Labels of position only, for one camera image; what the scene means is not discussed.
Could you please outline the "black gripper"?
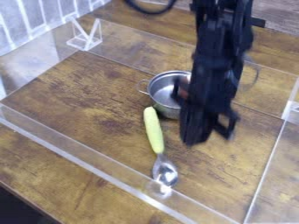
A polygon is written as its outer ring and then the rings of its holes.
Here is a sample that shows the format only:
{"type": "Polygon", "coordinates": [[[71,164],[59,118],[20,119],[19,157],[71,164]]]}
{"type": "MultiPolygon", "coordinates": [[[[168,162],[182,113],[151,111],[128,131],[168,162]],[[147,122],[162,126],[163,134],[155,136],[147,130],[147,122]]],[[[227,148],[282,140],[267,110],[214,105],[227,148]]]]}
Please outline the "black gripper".
{"type": "Polygon", "coordinates": [[[239,80],[234,72],[215,68],[198,53],[192,54],[188,99],[180,105],[180,138],[187,146],[204,143],[216,131],[230,139],[239,121],[231,107],[239,80]]]}

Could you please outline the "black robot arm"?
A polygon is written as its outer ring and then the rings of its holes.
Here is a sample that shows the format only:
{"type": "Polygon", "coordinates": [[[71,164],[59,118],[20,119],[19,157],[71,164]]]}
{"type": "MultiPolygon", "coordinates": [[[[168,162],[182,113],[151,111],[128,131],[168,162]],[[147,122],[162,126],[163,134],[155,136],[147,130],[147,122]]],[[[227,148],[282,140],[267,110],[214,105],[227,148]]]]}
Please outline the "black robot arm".
{"type": "Polygon", "coordinates": [[[252,0],[194,0],[196,48],[190,79],[174,83],[180,105],[180,138],[206,142],[212,132],[232,136],[239,114],[231,107],[239,89],[246,52],[254,42],[252,0]]]}

